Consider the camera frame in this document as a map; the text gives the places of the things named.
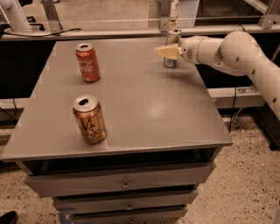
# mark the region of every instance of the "drawer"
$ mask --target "drawer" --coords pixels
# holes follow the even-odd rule
[[[71,215],[73,224],[132,224],[138,221],[160,221],[180,218],[186,214],[184,206],[144,209],[130,212]]]
[[[33,176],[26,184],[41,197],[188,186],[206,181],[214,163],[172,164]]]
[[[185,186],[137,190],[129,193],[99,193],[80,197],[60,197],[53,205],[63,214],[132,211],[147,207],[183,206],[193,202],[197,190]]]

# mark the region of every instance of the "can lid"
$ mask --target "can lid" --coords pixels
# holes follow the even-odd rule
[[[91,46],[90,43],[81,43],[81,44],[78,44],[76,47],[76,50],[79,52],[88,52],[91,49],[93,49],[93,47]]]
[[[79,96],[74,102],[73,107],[80,112],[88,112],[94,109],[98,104],[97,99],[91,94]]]

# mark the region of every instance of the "speckled floor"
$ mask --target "speckled floor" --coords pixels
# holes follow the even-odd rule
[[[242,117],[240,126],[242,132],[232,130],[234,144],[220,151],[216,169],[199,186],[185,217],[146,224],[273,222],[280,197],[280,151],[270,150],[270,142],[252,117]],[[0,169],[0,214],[17,211],[17,224],[60,223],[52,200],[40,199],[25,185],[25,177],[20,170]]]

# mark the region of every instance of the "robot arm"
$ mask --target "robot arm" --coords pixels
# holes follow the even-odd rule
[[[157,56],[205,64],[226,74],[246,74],[280,120],[280,68],[263,53],[256,40],[244,31],[225,38],[182,38],[178,45],[156,49]]]

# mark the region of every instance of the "red soda can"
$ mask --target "red soda can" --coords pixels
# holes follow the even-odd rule
[[[98,81],[100,79],[99,66],[95,49],[91,44],[78,44],[76,47],[76,55],[82,79],[86,82]]]

